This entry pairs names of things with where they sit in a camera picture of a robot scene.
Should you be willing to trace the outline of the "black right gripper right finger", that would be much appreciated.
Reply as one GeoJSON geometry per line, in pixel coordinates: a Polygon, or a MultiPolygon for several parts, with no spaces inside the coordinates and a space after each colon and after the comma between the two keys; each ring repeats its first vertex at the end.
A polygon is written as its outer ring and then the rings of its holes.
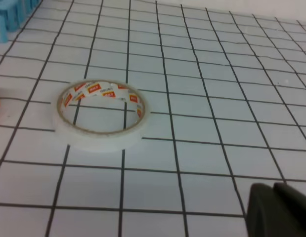
{"type": "Polygon", "coordinates": [[[273,190],[280,196],[294,220],[306,232],[306,195],[284,183],[275,183],[273,190]]]}

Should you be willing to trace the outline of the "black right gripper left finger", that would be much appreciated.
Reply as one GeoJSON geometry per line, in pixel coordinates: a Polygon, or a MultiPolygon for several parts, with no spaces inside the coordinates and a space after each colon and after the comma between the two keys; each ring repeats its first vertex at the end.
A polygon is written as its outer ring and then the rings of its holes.
{"type": "Polygon", "coordinates": [[[254,183],[246,215],[249,237],[302,237],[304,231],[273,187],[254,183]]]}

